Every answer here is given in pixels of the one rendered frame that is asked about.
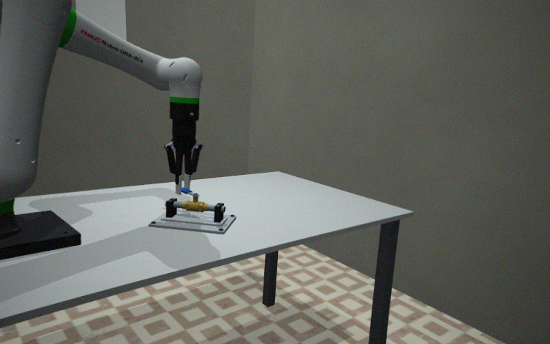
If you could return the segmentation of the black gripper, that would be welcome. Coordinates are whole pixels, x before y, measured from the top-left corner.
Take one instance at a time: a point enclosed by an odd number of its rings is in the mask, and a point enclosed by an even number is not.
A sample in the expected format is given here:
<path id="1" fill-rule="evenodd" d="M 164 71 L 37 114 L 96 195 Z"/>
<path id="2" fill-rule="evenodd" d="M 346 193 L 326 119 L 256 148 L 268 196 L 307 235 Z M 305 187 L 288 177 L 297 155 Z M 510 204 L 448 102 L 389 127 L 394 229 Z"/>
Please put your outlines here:
<path id="1" fill-rule="evenodd" d="M 180 136 L 180 137 L 179 137 Z M 189 138 L 187 138 L 189 137 Z M 176 160 L 173 146 L 175 148 Z M 192 148 L 193 155 L 192 155 Z M 185 157 L 184 188 L 190 190 L 190 175 L 196 172 L 200 151 L 203 145 L 196 142 L 196 121 L 173 120 L 173 138 L 164 145 L 167 151 L 170 172 L 175 174 L 175 193 L 182 194 L 182 165 Z M 192 159 L 191 159 L 192 155 Z"/>

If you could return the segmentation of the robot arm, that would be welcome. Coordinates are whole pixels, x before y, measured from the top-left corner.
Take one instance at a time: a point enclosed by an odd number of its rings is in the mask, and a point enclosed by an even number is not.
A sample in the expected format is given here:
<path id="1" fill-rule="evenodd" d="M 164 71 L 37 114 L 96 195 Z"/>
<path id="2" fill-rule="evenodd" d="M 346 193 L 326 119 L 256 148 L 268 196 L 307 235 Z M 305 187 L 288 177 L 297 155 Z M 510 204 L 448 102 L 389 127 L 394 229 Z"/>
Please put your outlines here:
<path id="1" fill-rule="evenodd" d="M 203 73 L 194 60 L 166 59 L 141 49 L 74 10 L 72 0 L 0 0 L 0 24 L 0 239 L 21 232 L 14 201 L 37 177 L 44 104 L 58 47 L 157 90 L 170 87 L 170 119 L 199 120 Z"/>

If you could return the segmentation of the brass ball valve with blue handle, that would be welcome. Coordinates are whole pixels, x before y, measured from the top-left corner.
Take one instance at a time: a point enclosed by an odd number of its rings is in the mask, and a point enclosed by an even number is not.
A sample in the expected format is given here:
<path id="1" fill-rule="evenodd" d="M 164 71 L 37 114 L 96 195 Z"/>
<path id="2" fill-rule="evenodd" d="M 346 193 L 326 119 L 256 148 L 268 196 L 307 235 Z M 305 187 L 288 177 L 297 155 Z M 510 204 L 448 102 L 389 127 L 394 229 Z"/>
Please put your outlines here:
<path id="1" fill-rule="evenodd" d="M 161 221 L 175 221 L 189 224 L 202 224 L 210 226 L 222 226 L 227 217 L 223 217 L 223 213 L 226 207 L 223 203 L 217 203 L 216 205 L 205 204 L 198 201 L 198 193 L 182 188 L 182 192 L 193 196 L 193 201 L 177 201 L 175 198 L 171 198 L 165 202 L 166 215 L 161 218 Z M 177 212 L 177 208 L 185 209 L 186 211 L 214 211 L 214 216 L 200 215 L 200 214 L 187 214 Z"/>

